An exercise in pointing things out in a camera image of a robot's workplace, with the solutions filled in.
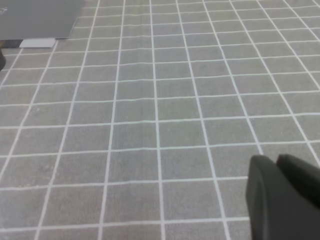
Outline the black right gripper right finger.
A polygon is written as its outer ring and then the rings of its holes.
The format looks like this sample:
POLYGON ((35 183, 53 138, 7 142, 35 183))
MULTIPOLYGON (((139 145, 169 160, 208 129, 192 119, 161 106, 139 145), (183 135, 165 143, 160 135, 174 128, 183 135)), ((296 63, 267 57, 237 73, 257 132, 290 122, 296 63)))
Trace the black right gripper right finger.
POLYGON ((280 154, 276 165, 295 190, 319 209, 320 169, 290 154, 280 154))

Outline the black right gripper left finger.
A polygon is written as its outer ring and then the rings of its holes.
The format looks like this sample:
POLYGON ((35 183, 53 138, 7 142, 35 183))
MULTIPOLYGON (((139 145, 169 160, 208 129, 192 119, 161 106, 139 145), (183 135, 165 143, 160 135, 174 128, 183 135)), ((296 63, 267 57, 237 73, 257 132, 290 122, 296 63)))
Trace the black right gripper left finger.
POLYGON ((320 208, 301 196, 264 155, 250 159, 246 205, 253 240, 318 240, 320 208))

